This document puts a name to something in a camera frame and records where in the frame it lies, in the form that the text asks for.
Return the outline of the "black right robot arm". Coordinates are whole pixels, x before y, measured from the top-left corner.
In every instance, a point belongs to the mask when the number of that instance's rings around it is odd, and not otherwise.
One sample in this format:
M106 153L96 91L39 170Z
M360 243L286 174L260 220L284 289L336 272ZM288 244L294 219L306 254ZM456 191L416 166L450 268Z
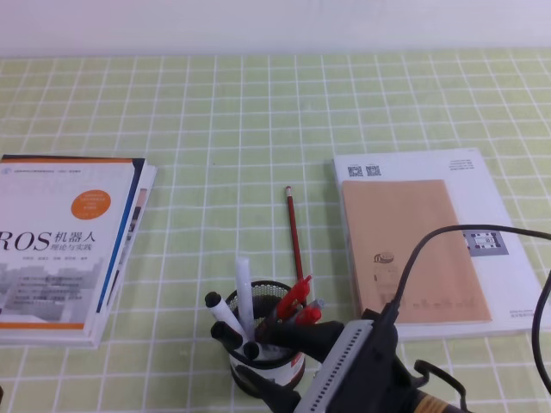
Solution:
M465 412L422 391L431 375L452 386L461 398L465 388L449 374L426 361L411 375L396 355L397 330L390 322L357 319L309 326L280 326L272 338L319 361L321 368L300 395L262 377L246 366L237 376L273 412Z

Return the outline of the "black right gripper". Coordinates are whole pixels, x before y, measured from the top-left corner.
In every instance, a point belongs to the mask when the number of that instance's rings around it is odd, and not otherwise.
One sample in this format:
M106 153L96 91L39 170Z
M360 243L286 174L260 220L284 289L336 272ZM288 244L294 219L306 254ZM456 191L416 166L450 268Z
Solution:
M377 314L366 310L358 320L371 320L372 330L345 375L328 412L413 412L424 382L411 376L396 355L397 330L375 328ZM324 360L344 330L344 324L274 324L257 335L262 344L290 348ZM301 364L233 363L232 376L247 394L264 401L271 412L294 412L300 401L295 390Z

